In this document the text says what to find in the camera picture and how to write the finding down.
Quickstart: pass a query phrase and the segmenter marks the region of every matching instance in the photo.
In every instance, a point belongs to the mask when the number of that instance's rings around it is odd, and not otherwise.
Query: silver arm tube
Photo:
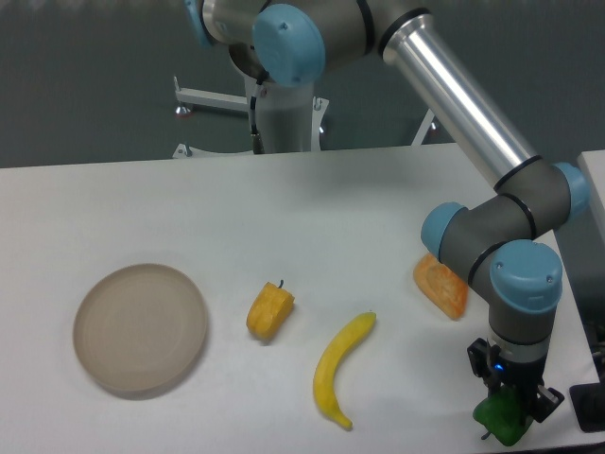
[[[535,155],[452,56],[430,14],[399,28],[383,59],[406,76],[491,186]]]

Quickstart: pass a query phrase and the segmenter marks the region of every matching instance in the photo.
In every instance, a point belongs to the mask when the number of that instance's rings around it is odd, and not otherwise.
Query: orange fruit piece
[[[450,319],[457,320],[464,314],[469,286],[432,253],[425,255],[416,265],[414,282]]]

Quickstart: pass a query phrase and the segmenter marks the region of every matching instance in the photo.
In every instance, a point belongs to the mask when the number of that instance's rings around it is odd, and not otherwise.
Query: light blue joint cap
[[[280,85],[298,87],[319,79],[325,68],[325,45],[315,23],[298,8],[271,5],[252,28],[254,50]]]
[[[490,278],[498,296],[513,309],[530,315],[545,314],[557,307],[562,275],[557,253],[528,239],[502,246],[490,265]]]
[[[185,8],[187,9],[187,17],[189,18],[189,23],[193,28],[194,33],[196,34],[196,38],[198,39],[198,43],[202,47],[211,47],[212,43],[204,30],[203,25],[201,24],[201,19],[199,18],[198,9],[196,8],[195,0],[184,0]]]
[[[558,163],[553,166],[563,173],[567,184],[569,184],[569,193],[571,195],[571,207],[569,217],[567,218],[569,221],[588,207],[590,203],[590,186],[579,168],[567,163]]]
[[[460,211],[466,209],[466,207],[456,203],[455,201],[449,201],[442,203],[426,217],[423,224],[423,229],[420,232],[420,238],[426,246],[426,249],[439,260],[439,249],[441,247],[441,240],[445,229],[449,225],[454,215]]]

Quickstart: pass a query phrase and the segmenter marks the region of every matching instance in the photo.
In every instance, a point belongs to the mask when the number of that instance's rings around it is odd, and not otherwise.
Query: plastic food
[[[313,396],[320,411],[345,430],[353,423],[340,410],[334,391],[334,377],[342,359],[372,331],[376,314],[366,312],[352,319],[327,346],[313,378]]]
[[[432,253],[425,255],[414,270],[419,289],[450,319],[459,319],[466,310],[469,287]]]
[[[254,300],[246,326],[263,341],[270,341],[294,307],[294,297],[286,290],[267,282]]]
[[[533,422],[524,414],[517,393],[507,387],[477,405],[473,417],[504,446],[521,440]]]

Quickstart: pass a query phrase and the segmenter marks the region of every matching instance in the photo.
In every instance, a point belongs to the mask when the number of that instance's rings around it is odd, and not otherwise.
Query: yellow bell pepper
[[[294,297],[282,288],[282,284],[276,287],[267,282],[248,313],[246,326],[263,341],[270,341],[275,336],[294,307]]]

